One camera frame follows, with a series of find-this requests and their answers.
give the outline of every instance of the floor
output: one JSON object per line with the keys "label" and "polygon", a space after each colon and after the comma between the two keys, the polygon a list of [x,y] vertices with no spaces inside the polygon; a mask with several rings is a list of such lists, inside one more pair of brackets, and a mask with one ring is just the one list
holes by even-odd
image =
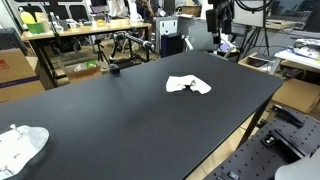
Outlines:
{"label": "floor", "polygon": [[[112,50],[112,46],[108,46],[109,42],[105,42],[104,52],[107,57],[110,55]],[[92,49],[91,47],[85,47],[82,51],[90,52]],[[126,53],[117,53],[117,58],[127,57],[128,52]],[[28,57],[27,58],[31,66],[36,69],[37,65],[37,58],[36,57]],[[152,55],[151,59],[158,59],[156,55]],[[61,68],[57,68],[57,73],[63,73]],[[66,85],[69,83],[67,78],[63,78],[59,80],[59,85]],[[269,116],[269,112],[265,111],[262,119],[267,119]],[[320,106],[312,112],[311,116],[316,119],[320,119]],[[252,116],[247,119],[226,141],[224,141],[218,149],[216,149],[194,172],[190,174],[187,180],[201,180],[205,178],[211,171],[213,171],[220,163],[222,163],[228,156],[230,156],[235,150],[240,142],[241,137],[243,136]]]}

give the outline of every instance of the black tabletop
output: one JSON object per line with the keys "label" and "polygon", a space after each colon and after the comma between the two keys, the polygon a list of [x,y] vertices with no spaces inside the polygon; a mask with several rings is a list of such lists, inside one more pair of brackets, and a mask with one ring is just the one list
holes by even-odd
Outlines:
{"label": "black tabletop", "polygon": [[[169,76],[190,74],[212,90],[166,92]],[[27,179],[182,179],[281,84],[190,51],[0,104],[0,133],[12,123],[50,132]]]}

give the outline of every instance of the tripod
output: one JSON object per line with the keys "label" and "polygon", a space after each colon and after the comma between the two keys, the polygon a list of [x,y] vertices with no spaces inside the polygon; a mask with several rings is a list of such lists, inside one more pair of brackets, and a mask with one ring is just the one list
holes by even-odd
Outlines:
{"label": "tripod", "polygon": [[94,41],[94,44],[97,45],[98,47],[98,61],[104,62],[104,59],[107,61],[108,64],[110,64],[109,60],[107,59],[106,55],[104,54],[103,51],[101,51],[101,48],[104,48],[104,46],[101,45],[101,39],[96,39]]}

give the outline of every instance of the crumpled white cloth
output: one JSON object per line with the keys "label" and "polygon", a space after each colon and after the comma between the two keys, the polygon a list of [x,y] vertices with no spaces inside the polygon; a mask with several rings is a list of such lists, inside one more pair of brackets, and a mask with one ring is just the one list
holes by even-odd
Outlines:
{"label": "crumpled white cloth", "polygon": [[211,90],[211,87],[194,75],[183,77],[169,76],[166,84],[167,92],[182,91],[187,86],[190,86],[192,91],[199,91],[201,94],[206,94]]}

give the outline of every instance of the cable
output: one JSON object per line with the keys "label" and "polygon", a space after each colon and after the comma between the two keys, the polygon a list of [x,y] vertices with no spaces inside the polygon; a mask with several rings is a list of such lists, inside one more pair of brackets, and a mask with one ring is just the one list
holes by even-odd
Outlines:
{"label": "cable", "polygon": [[245,5],[242,2],[242,0],[235,0],[235,1],[236,1],[236,3],[238,4],[238,6],[241,9],[243,9],[245,11],[251,11],[252,13],[265,10],[273,2],[273,0],[269,0],[269,2],[267,2],[266,4],[264,4],[264,5],[260,6],[260,7],[249,7],[249,6]]}

